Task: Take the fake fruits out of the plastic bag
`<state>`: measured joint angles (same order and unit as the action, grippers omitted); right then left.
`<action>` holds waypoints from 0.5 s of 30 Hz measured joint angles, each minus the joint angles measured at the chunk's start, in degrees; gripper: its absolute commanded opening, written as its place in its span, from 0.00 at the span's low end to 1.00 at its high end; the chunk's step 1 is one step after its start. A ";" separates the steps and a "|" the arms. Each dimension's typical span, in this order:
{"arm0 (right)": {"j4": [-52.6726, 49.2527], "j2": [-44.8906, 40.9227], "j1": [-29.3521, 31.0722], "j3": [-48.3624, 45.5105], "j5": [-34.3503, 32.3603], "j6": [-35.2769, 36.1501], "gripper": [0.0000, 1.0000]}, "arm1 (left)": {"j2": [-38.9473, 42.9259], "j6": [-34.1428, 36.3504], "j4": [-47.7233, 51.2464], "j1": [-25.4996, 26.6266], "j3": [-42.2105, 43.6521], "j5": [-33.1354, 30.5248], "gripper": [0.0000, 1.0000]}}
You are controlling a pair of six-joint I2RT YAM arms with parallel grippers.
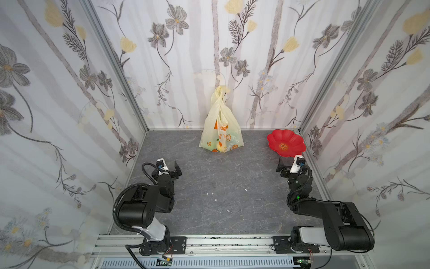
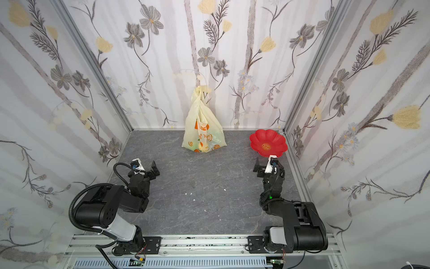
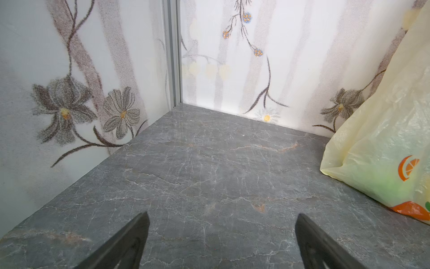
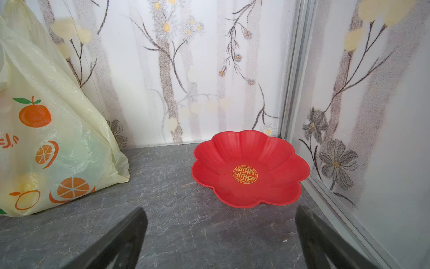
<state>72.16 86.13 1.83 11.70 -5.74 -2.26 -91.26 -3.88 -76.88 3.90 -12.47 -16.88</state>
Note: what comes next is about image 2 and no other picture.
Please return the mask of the red flower-shaped plate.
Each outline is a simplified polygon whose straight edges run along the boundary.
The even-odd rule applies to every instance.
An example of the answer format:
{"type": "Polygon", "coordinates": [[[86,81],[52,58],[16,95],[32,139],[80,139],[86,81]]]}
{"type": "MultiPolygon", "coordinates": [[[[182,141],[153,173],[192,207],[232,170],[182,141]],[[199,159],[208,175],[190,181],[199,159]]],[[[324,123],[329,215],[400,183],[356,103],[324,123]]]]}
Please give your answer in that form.
{"type": "Polygon", "coordinates": [[[262,157],[281,157],[287,150],[286,138],[274,130],[257,130],[249,137],[250,147],[262,157]]]}

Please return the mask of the yellow plastic bag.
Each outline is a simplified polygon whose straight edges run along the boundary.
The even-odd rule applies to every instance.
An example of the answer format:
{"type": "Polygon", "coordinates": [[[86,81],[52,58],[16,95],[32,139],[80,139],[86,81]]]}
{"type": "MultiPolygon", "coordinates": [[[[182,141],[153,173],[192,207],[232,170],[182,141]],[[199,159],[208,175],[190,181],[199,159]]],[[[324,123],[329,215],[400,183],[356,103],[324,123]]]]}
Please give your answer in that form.
{"type": "Polygon", "coordinates": [[[195,88],[191,107],[185,120],[182,147],[194,152],[208,153],[226,146],[221,124],[204,102],[203,88],[195,88]]]}

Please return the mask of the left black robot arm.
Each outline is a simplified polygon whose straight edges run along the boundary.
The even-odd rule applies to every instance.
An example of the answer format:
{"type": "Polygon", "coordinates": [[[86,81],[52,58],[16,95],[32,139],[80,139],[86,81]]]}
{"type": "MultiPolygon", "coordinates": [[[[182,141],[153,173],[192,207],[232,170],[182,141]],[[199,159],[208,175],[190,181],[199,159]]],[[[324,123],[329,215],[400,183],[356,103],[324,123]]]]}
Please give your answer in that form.
{"type": "Polygon", "coordinates": [[[121,177],[121,185],[98,183],[86,187],[72,200],[69,220],[79,230],[112,239],[112,243],[97,245],[100,252],[110,247],[115,256],[133,254],[139,258],[158,254],[161,237],[144,236],[139,226],[127,222],[118,211],[144,213],[149,203],[151,181],[160,175],[160,171],[155,162],[149,170],[145,169],[139,158],[122,166],[129,169],[128,178],[121,177]]]}

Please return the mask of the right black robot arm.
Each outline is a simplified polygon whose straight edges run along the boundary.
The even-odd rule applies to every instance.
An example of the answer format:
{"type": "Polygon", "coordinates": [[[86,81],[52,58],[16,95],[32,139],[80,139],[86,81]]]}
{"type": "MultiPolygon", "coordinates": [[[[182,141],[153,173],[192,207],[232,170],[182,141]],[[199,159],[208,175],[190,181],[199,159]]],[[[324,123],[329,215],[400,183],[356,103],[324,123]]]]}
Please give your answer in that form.
{"type": "Polygon", "coordinates": [[[266,227],[262,236],[249,236],[245,249],[251,254],[327,250],[327,230],[315,205],[282,197],[285,169],[278,158],[269,157],[266,165],[256,159],[253,172],[263,182],[260,207],[266,214],[280,217],[282,225],[266,227]]]}

